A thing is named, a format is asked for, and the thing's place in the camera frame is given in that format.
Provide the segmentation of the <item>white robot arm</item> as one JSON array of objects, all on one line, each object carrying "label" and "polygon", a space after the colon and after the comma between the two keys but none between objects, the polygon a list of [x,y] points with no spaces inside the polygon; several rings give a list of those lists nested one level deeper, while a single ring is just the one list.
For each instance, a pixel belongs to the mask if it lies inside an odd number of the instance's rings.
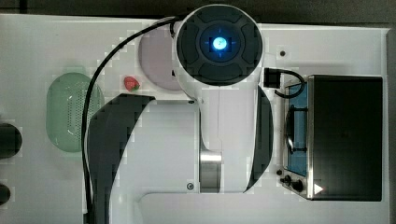
[{"label": "white robot arm", "polygon": [[154,97],[121,94],[104,105],[87,137],[94,224],[142,224],[138,203],[150,193],[244,193],[271,160],[257,23],[237,7],[200,7],[178,27],[173,50],[177,82],[199,108],[199,146],[128,148]]}]

